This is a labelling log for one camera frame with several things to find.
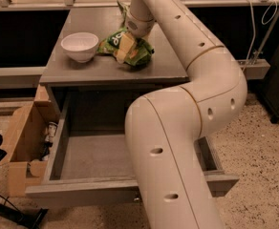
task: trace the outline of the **pink robot arm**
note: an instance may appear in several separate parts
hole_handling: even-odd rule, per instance
[[[224,228],[194,142],[239,114],[247,82],[227,48],[180,0],[132,0],[125,25],[133,35],[146,35],[155,20],[191,82],[138,98],[126,115],[143,204],[153,229]]]

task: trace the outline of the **speckled floor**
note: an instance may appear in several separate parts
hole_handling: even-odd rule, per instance
[[[0,133],[5,135],[8,116],[0,116]],[[239,182],[224,198],[215,198],[226,228],[279,229],[279,123],[271,124],[264,107],[247,102],[239,118],[211,136],[225,172]],[[0,166],[0,193],[6,194],[7,165]],[[28,198],[11,198],[20,210],[33,213],[36,204]],[[1,228],[23,228],[0,218]],[[50,210],[43,229],[149,228],[140,204],[91,206]]]

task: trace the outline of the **gray tabletop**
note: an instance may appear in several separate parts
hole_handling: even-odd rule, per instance
[[[119,64],[114,57],[102,54],[80,64],[70,59],[60,46],[62,38],[81,31],[94,33],[101,41],[118,30],[121,20],[118,7],[71,9],[40,83],[51,86],[83,86],[122,83],[182,84],[189,81],[180,60],[158,24],[148,38],[155,49],[152,60],[136,69],[127,64]]]

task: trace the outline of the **black cable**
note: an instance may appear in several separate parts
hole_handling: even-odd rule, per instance
[[[11,205],[17,212],[19,212],[22,215],[22,217],[24,216],[23,213],[8,200],[8,198],[3,197],[2,195],[0,195],[0,198],[2,198],[5,201],[5,203],[7,202],[9,205]]]

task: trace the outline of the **floor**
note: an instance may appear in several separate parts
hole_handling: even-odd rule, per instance
[[[0,115],[5,137],[9,115]],[[211,136],[227,174],[240,177],[225,197],[215,198],[226,228],[279,229],[279,123],[271,124],[265,108],[251,94],[239,117]],[[7,195],[7,164],[0,166],[0,194]],[[28,198],[10,198],[22,212],[39,207]],[[1,228],[23,228],[0,218]],[[148,229],[142,204],[119,204],[49,210],[42,229]]]

